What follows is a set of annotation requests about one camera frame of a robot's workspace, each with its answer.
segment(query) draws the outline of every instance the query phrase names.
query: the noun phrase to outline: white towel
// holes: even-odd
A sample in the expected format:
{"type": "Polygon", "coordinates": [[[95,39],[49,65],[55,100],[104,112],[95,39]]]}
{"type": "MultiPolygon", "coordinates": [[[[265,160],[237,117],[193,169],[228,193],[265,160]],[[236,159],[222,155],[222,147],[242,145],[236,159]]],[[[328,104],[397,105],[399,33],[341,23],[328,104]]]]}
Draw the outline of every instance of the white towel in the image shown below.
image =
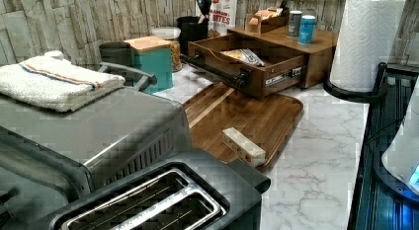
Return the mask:
{"type": "Polygon", "coordinates": [[[124,77],[99,73],[49,56],[0,67],[0,93],[53,109],[76,111],[124,85],[124,77]]]}

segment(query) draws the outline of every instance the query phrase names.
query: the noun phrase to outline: toaster slot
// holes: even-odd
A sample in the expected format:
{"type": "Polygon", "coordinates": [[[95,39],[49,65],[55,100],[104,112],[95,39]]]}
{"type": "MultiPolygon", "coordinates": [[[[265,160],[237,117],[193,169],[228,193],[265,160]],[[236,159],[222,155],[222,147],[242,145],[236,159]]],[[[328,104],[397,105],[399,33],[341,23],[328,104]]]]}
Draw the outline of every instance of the toaster slot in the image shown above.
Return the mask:
{"type": "Polygon", "coordinates": [[[178,169],[172,169],[91,210],[61,229],[196,229],[225,211],[178,169]]]}

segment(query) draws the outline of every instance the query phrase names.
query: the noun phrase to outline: kitchen counter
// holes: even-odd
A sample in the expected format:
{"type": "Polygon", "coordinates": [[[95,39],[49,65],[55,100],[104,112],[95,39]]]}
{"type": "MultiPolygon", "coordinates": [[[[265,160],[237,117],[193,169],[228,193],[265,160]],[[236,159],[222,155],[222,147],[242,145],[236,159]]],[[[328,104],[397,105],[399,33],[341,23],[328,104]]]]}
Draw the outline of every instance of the kitchen counter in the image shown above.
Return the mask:
{"type": "MultiPolygon", "coordinates": [[[[155,95],[185,103],[214,80],[184,65],[173,81],[155,95]]],[[[369,106],[334,98],[321,85],[281,94],[301,100],[303,116],[264,171],[272,184],[263,194],[261,229],[346,229],[369,106]]]]}

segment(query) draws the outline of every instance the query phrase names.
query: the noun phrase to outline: canister lid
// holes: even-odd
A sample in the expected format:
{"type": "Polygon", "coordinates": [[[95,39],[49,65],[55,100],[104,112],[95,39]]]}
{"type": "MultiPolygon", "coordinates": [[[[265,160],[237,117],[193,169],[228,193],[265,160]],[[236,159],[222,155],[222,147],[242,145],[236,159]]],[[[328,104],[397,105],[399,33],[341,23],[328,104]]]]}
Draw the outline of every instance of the canister lid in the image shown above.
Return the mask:
{"type": "Polygon", "coordinates": [[[177,39],[181,30],[175,27],[161,27],[152,29],[151,33],[163,39],[177,39]]]}
{"type": "Polygon", "coordinates": [[[60,50],[48,51],[44,55],[53,57],[55,59],[63,59],[64,58],[64,54],[60,50]]]}
{"type": "Polygon", "coordinates": [[[315,20],[315,16],[302,16],[303,19],[315,20]]]}
{"type": "Polygon", "coordinates": [[[156,36],[128,39],[126,42],[128,42],[138,52],[146,52],[170,47],[170,41],[156,36]]]}

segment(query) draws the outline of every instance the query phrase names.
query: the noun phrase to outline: white box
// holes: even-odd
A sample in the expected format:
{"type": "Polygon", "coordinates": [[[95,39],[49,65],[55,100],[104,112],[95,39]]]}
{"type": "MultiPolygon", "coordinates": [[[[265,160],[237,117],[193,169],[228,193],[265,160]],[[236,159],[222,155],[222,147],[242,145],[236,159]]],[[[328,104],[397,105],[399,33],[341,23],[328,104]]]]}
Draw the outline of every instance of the white box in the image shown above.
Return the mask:
{"type": "Polygon", "coordinates": [[[265,150],[246,138],[235,128],[222,131],[222,142],[234,151],[240,159],[252,167],[265,163],[265,150]]]}
{"type": "Polygon", "coordinates": [[[211,3],[209,9],[209,33],[213,31],[212,37],[225,36],[227,30],[236,26],[238,0],[219,0],[218,3],[211,3]]]}

